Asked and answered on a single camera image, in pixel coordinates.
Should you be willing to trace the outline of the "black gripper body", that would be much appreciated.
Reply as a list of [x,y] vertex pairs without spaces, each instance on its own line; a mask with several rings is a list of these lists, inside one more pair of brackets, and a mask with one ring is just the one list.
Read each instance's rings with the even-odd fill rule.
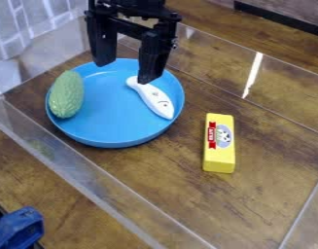
[[[164,6],[166,0],[88,0],[84,11],[87,34],[89,37],[105,37],[124,34],[142,37],[146,32],[156,31],[163,37],[174,37],[176,23],[182,17]],[[152,28],[142,26],[128,18],[155,19]]]

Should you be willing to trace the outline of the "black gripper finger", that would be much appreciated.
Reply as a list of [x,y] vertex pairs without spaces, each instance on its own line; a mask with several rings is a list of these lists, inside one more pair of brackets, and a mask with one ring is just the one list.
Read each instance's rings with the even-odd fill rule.
[[144,85],[160,77],[171,50],[175,48],[175,22],[159,22],[152,28],[139,26],[138,83]]
[[92,60],[103,67],[116,58],[116,29],[108,18],[87,16],[85,21]]

